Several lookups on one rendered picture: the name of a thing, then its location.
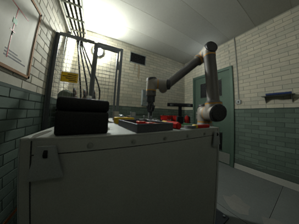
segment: floor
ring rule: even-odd
[[[299,224],[299,192],[219,162],[217,209],[225,224]]]

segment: whiteboard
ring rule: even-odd
[[[1,66],[29,78],[40,20],[33,0],[0,0]]]

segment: air vent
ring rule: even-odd
[[[220,132],[220,145],[219,150],[222,150],[222,132]]]
[[[145,65],[145,56],[131,52],[130,62],[134,62],[140,65]]]
[[[222,81],[218,80],[219,95],[222,96]],[[207,97],[207,85],[201,84],[201,98]]]

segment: warning label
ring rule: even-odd
[[[78,83],[78,74],[76,73],[69,73],[62,71],[61,72],[61,77],[60,80],[62,82],[73,82],[73,83]]]

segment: ceiling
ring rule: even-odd
[[[83,0],[86,29],[187,63],[299,0]]]

